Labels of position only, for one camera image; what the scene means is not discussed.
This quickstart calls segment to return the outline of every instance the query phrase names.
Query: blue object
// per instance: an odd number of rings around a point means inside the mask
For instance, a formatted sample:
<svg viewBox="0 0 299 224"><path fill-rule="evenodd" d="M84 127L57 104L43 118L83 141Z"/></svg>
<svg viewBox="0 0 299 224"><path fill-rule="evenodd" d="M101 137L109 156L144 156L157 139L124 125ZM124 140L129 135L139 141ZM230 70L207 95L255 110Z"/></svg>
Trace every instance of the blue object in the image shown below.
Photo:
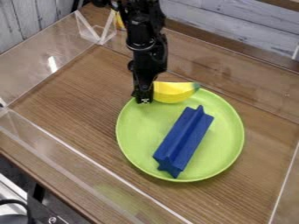
<svg viewBox="0 0 299 224"><path fill-rule="evenodd" d="M197 109L185 108L153 154L159 171L167 171L177 178L199 147L212 120L213 117L204 113L203 106Z"/></svg>

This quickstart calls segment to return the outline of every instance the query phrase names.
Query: blue foam block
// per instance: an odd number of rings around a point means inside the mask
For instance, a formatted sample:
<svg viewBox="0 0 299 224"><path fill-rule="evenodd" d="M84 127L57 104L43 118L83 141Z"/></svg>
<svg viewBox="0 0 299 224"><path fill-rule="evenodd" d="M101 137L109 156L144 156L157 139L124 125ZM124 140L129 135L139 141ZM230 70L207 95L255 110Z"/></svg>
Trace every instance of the blue foam block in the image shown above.
<svg viewBox="0 0 299 224"><path fill-rule="evenodd" d="M157 169L169 172L175 178L192 158L212 120L213 117L204 113L203 106L197 109L185 108L153 154Z"/></svg>

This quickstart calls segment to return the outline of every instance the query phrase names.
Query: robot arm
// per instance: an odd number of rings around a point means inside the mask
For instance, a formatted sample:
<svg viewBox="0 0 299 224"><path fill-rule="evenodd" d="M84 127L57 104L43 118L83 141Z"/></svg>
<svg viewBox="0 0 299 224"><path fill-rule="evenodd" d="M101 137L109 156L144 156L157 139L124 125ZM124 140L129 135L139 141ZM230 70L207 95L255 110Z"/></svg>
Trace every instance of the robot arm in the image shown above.
<svg viewBox="0 0 299 224"><path fill-rule="evenodd" d="M164 14L159 0L92 0L92 3L97 7L108 4L120 13L127 29L125 44L133 51L133 60L128 63L135 83L132 96L137 103L149 103L153 81L167 70L167 39L161 34Z"/></svg>

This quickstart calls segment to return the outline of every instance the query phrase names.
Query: green plate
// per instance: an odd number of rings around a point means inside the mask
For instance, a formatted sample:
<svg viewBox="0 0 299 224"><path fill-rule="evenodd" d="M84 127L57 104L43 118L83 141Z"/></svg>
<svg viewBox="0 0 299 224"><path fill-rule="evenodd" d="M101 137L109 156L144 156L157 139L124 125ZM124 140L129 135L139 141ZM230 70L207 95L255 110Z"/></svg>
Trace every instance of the green plate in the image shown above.
<svg viewBox="0 0 299 224"><path fill-rule="evenodd" d="M215 119L184 171L173 178L168 172L157 171L153 154L185 107L196 109L199 105ZM136 104L132 99L117 118L116 139L127 159L143 172L159 179L192 182L215 176L232 165L244 144L244 127L230 104L200 89L175 104Z"/></svg>

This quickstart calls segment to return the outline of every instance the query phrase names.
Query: yellow object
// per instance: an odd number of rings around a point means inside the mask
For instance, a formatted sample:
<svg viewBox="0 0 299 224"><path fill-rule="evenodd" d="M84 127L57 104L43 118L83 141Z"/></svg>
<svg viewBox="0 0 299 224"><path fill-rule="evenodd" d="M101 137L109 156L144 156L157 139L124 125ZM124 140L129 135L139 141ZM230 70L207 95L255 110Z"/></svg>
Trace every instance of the yellow object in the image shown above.
<svg viewBox="0 0 299 224"><path fill-rule="evenodd" d="M119 12L116 12L115 20L116 20L116 28L119 30L124 30L125 29L125 25L124 25L124 22L123 22L123 19L120 17Z"/></svg>
<svg viewBox="0 0 299 224"><path fill-rule="evenodd" d="M153 82L153 99L164 103L176 103L187 100L199 90L196 82Z"/></svg>

